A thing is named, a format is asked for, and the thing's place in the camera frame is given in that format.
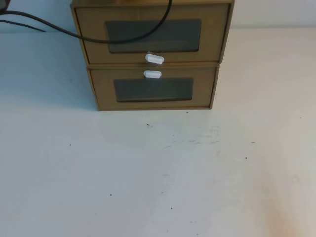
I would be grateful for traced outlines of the lower cardboard shoebox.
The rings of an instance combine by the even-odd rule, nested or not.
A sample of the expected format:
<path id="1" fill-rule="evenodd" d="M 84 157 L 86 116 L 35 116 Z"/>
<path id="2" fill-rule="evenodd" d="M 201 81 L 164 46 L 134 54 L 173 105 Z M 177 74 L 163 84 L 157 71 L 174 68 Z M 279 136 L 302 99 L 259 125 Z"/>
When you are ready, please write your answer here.
<path id="1" fill-rule="evenodd" d="M 159 79 L 145 70 L 161 71 Z M 88 75 L 101 111 L 211 108 L 218 65 L 90 68 Z"/>

